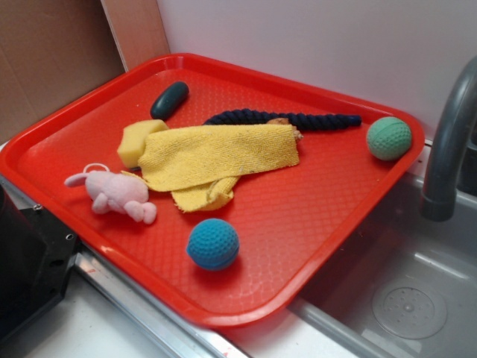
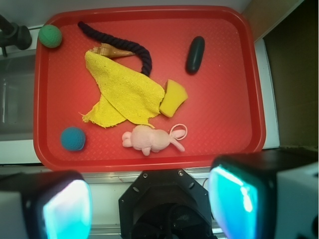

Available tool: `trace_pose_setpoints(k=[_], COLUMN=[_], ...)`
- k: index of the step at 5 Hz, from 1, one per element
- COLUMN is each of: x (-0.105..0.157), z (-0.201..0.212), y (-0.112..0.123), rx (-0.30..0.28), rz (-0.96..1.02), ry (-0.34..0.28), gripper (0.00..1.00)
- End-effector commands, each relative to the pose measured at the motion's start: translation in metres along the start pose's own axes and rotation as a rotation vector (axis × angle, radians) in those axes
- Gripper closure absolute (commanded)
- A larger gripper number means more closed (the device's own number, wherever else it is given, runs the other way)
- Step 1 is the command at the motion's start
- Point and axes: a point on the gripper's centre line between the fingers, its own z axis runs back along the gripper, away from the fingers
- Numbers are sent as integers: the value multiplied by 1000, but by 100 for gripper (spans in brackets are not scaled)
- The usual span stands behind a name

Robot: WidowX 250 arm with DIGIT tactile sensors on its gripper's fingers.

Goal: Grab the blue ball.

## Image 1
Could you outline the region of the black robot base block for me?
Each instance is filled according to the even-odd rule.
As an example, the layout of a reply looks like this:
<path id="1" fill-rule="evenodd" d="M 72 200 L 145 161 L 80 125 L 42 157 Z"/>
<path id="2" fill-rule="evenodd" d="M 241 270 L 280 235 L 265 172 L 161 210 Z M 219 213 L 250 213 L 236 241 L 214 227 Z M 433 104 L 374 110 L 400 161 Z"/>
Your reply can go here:
<path id="1" fill-rule="evenodd" d="M 79 244 L 49 210 L 20 210 L 1 189 L 1 343 L 64 299 Z"/>

